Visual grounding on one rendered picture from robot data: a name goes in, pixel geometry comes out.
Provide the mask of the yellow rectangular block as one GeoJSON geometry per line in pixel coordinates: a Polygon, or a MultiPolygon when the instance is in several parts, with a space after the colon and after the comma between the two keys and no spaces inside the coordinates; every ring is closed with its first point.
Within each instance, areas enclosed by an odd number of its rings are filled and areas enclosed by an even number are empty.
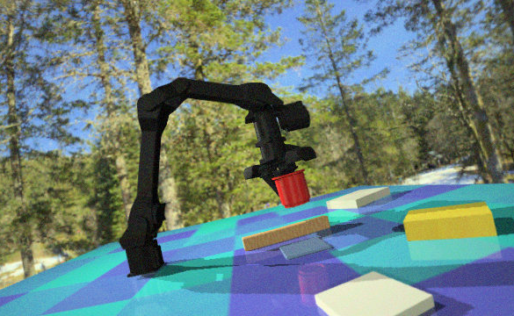
{"type": "Polygon", "coordinates": [[[485,201],[409,211],[404,221],[407,241],[433,241],[497,236],[485,201]]]}

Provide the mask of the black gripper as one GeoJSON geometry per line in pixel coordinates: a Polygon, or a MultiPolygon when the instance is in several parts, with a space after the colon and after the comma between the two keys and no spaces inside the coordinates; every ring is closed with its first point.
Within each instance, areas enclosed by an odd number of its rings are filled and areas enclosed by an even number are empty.
{"type": "Polygon", "coordinates": [[[253,165],[243,171],[245,180],[251,178],[263,178],[279,196],[274,177],[293,173],[299,166],[298,161],[310,161],[316,158],[312,147],[297,147],[290,151],[285,150],[286,136],[280,132],[267,133],[257,138],[256,147],[260,147],[262,160],[260,164],[253,165]],[[279,170],[277,170],[279,168],[279,170]]]}

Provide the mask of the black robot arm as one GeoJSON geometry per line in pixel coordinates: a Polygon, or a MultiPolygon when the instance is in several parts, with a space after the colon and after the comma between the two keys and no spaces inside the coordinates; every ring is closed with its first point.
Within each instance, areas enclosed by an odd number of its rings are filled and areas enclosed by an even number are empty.
{"type": "Polygon", "coordinates": [[[157,239],[153,240],[166,220],[165,203],[160,204],[158,197],[161,137],[169,115],[186,98],[235,104],[248,110],[244,123],[254,124],[257,138],[280,132],[279,126],[286,132],[310,127],[309,113],[301,101],[284,104],[265,83],[231,85],[180,76],[140,97],[137,101],[141,128],[137,197],[131,206],[128,228],[119,239],[129,264],[127,277],[156,272],[164,264],[161,245],[157,239]]]}

